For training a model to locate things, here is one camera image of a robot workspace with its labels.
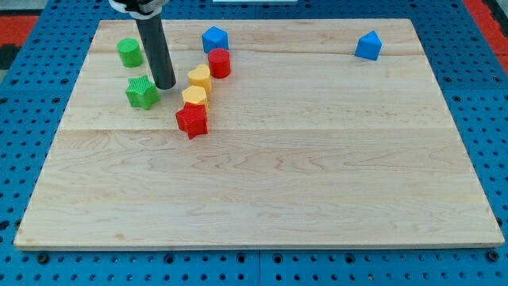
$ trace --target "red cylinder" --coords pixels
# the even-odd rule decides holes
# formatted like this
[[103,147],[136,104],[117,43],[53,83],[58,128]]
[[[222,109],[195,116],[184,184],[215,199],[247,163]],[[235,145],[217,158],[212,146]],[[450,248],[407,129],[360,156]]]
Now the red cylinder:
[[231,73],[229,52],[223,48],[214,48],[208,52],[210,74],[216,79],[223,79]]

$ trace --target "blue house-shaped block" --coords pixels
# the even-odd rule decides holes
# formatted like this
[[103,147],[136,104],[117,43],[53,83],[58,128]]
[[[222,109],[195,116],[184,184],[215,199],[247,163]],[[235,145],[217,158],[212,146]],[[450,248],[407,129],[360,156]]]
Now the blue house-shaped block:
[[378,34],[372,31],[358,40],[355,56],[368,60],[377,60],[381,46],[383,46],[383,43],[379,39]]
[[228,33],[222,29],[212,26],[202,35],[203,50],[208,53],[214,48],[229,49]]

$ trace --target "wooden board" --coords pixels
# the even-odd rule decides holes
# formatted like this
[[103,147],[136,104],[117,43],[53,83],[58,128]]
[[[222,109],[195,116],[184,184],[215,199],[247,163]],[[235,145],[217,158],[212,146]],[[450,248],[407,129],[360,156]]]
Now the wooden board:
[[[200,36],[229,32],[210,133],[175,112]],[[407,249],[503,243],[414,28],[405,19],[166,21],[178,84],[131,108],[102,21],[20,225],[24,250]],[[378,61],[354,57],[375,29]]]

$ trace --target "plastic block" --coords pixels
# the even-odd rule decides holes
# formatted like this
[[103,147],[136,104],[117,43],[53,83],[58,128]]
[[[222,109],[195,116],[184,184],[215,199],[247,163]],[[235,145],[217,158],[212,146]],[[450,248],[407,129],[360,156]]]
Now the plastic block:
[[187,76],[189,78],[189,85],[202,87],[207,95],[210,94],[212,91],[212,79],[210,78],[210,69],[206,64],[198,65],[196,69],[189,71]]
[[377,60],[381,46],[383,46],[383,43],[379,39],[378,34],[375,31],[371,31],[358,40],[355,56],[368,60]]
[[222,29],[212,26],[202,35],[203,50],[209,52],[214,48],[229,49],[228,33]]
[[208,65],[214,78],[225,78],[231,73],[229,52],[223,48],[214,48],[208,53]]
[[208,134],[205,106],[186,103],[185,107],[176,113],[178,128],[187,133],[189,139],[199,134]]
[[125,38],[117,44],[121,63],[127,68],[135,68],[143,63],[140,44],[132,38]]
[[204,105],[208,111],[208,100],[206,98],[206,91],[203,87],[190,86],[182,91],[182,98],[184,102],[189,102],[197,105]]
[[148,80],[147,75],[129,79],[129,87],[125,93],[132,107],[142,107],[145,110],[149,110],[153,103],[160,100],[156,85]]

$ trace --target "yellow heart block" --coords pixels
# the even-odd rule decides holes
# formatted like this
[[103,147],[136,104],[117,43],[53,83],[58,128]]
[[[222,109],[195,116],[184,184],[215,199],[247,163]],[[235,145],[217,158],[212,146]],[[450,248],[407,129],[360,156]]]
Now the yellow heart block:
[[208,112],[208,101],[206,100],[206,91],[203,87],[190,86],[182,91],[184,102],[190,102],[197,105],[204,105]]
[[210,78],[210,69],[206,64],[200,64],[196,69],[189,71],[189,85],[202,87],[209,95],[212,91],[212,80]]

